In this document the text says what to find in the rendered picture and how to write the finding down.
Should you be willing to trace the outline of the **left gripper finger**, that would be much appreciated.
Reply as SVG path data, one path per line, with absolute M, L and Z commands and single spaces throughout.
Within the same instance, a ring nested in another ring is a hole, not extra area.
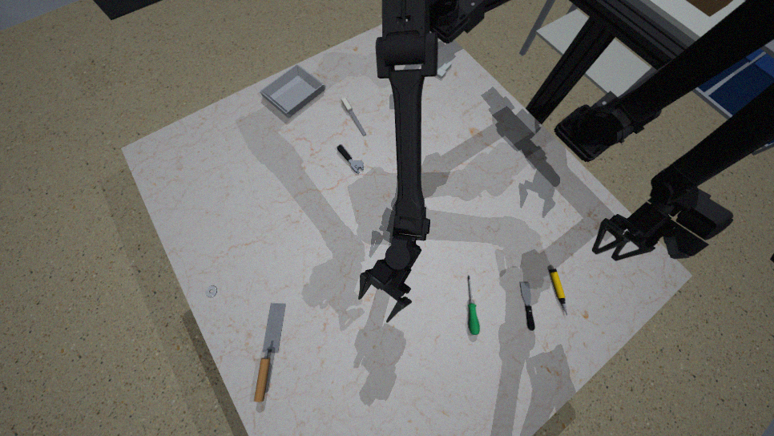
M 602 241 L 606 231 L 611 233 L 616 238 L 616 240 L 614 240 L 611 243 L 609 243 L 609 244 L 599 248 L 599 245 L 600 245 L 600 243 L 601 243 L 601 241 Z M 601 224 L 600 224 L 599 232 L 598 232 L 596 241 L 594 243 L 594 246 L 592 248 L 592 252 L 597 255 L 597 254 L 600 254 L 601 252 L 605 252 L 607 250 L 610 250 L 612 248 L 618 247 L 618 246 L 620 246 L 622 244 L 625 244 L 625 243 L 628 243 L 628 242 L 630 242 L 630 240 L 627 237 L 625 237 L 622 233 L 620 233 L 617 230 L 615 230 L 605 220 L 603 220 L 601 222 Z
M 632 252 L 625 253 L 625 254 L 619 256 L 619 253 L 621 252 L 621 250 L 625 246 L 625 244 L 622 244 L 622 245 L 616 247 L 615 251 L 613 252 L 613 254 L 611 256 L 611 258 L 613 260 L 615 260 L 615 261 L 622 260 L 622 259 L 625 259 L 625 258 L 628 258 L 628 257 L 631 257 L 631 256 L 637 256 L 637 255 L 640 255 L 640 254 L 644 254 L 644 253 L 652 252 L 653 251 L 653 249 L 650 249 L 650 248 L 640 244 L 637 240 L 635 240 L 635 235 L 633 235 L 632 233 L 630 233 L 628 231 L 625 231 L 625 233 L 623 235 L 625 237 L 627 237 L 636 246 L 638 246 L 639 249 L 637 249 L 635 251 L 632 251 Z

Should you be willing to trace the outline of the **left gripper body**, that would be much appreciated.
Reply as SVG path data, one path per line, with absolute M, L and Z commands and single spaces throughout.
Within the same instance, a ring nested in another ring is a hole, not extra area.
M 662 213 L 667 218 L 671 219 L 671 217 L 666 212 L 663 212 L 653 204 L 649 204 L 648 202 L 646 202 L 628 218 L 625 218 L 617 214 L 615 216 L 612 216 L 609 220 L 607 218 L 605 218 L 604 220 L 611 227 L 613 227 L 615 230 L 617 230 L 622 234 L 625 233 L 624 231 L 627 229 L 628 231 L 630 231 L 635 235 L 635 240 L 637 240 L 640 244 L 654 250 L 655 249 L 654 246 L 658 243 L 659 240 L 656 240 L 655 238 L 648 236 L 647 234 L 645 234 L 644 232 L 642 232 L 641 230 L 639 230 L 633 225 L 633 223 L 637 221 L 637 219 L 640 218 L 650 208 L 654 208 L 656 211 Z

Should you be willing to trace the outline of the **green-handled screwdriver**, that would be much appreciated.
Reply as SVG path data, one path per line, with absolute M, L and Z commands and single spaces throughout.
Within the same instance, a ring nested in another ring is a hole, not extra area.
M 468 305 L 469 311 L 470 311 L 469 329 L 471 334 L 478 335 L 480 332 L 480 325 L 476 314 L 476 305 L 473 304 L 473 301 L 472 301 L 470 276 L 468 276 L 468 280 L 469 280 L 469 287 L 470 287 L 470 302 L 471 302 L 471 304 Z

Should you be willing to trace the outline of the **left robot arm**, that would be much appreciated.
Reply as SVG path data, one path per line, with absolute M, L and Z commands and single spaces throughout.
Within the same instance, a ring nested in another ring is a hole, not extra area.
M 594 158 L 773 39 L 774 0 L 746 0 L 639 88 L 595 109 L 581 106 L 558 129 Z M 732 223 L 733 214 L 697 187 L 773 140 L 774 83 L 653 177 L 648 201 L 670 216 L 679 213 L 676 222 L 709 240 Z M 633 225 L 656 240 L 663 236 L 673 259 L 689 258 L 709 245 L 676 222 L 650 208 Z

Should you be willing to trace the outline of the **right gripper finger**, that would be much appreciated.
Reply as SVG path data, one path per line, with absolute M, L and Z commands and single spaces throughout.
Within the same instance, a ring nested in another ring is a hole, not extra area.
M 394 317 L 394 316 L 395 316 L 395 315 L 396 315 L 398 312 L 400 312 L 400 310 L 402 310 L 403 308 L 405 308 L 405 306 L 403 306 L 403 305 L 401 305 L 399 302 L 397 302 L 397 303 L 395 304 L 395 306 L 394 306 L 394 308 L 393 308 L 393 310 L 392 310 L 391 314 L 389 315 L 389 317 L 388 317 L 388 319 L 387 319 L 387 321 L 386 321 L 386 322 L 389 322 L 389 321 L 390 321 L 390 320 L 391 320 L 391 319 L 392 319 L 392 318 L 393 318 L 393 317 Z M 394 314 L 395 314 L 395 315 L 394 315 Z
M 362 272 L 360 275 L 360 292 L 359 292 L 358 300 L 360 300 L 365 295 L 370 285 L 371 285 L 370 276 L 365 272 Z

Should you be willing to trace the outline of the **trowel with wooden handle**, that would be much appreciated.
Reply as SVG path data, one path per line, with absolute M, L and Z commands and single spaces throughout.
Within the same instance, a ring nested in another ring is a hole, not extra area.
M 262 402 L 264 400 L 268 380 L 268 370 L 271 360 L 271 358 L 268 358 L 268 353 L 278 353 L 279 351 L 285 305 L 286 304 L 275 303 L 271 303 L 270 305 L 263 347 L 263 352 L 265 352 L 265 355 L 260 360 L 260 369 L 256 383 L 254 402 Z

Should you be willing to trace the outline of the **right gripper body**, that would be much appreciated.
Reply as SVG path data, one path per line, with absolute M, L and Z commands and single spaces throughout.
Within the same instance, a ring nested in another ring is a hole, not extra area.
M 365 273 L 371 276 L 372 269 L 365 270 Z M 394 298 L 397 302 L 399 302 L 401 305 L 406 306 L 411 302 L 411 300 L 407 297 L 402 297 L 404 294 L 409 293 L 411 288 L 406 285 L 405 283 L 400 288 L 395 288 L 393 285 L 388 283 L 383 290 L 388 293 L 392 298 Z M 401 298 L 402 297 L 402 298 Z

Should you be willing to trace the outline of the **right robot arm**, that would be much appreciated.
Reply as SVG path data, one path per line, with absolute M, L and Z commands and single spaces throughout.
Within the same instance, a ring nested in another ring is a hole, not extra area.
M 391 246 L 370 273 L 376 289 L 404 284 L 412 270 L 406 266 L 412 267 L 421 253 L 416 240 L 429 234 L 421 190 L 421 94 L 425 77 L 437 75 L 438 51 L 437 32 L 430 33 L 429 25 L 450 37 L 468 20 L 458 7 L 458 0 L 382 0 L 377 77 L 389 79 L 393 91 L 398 190 Z M 421 69 L 395 71 L 394 66 L 413 64 L 422 64 Z

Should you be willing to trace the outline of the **black-handled putty knife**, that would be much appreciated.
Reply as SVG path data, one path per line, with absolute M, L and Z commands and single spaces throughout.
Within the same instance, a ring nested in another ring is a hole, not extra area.
M 521 283 L 521 289 L 522 289 L 522 297 L 526 303 L 526 317 L 527 317 L 528 329 L 533 331 L 535 329 L 535 325 L 534 325 L 532 308 L 530 306 L 530 300 L 531 300 L 530 284 Z

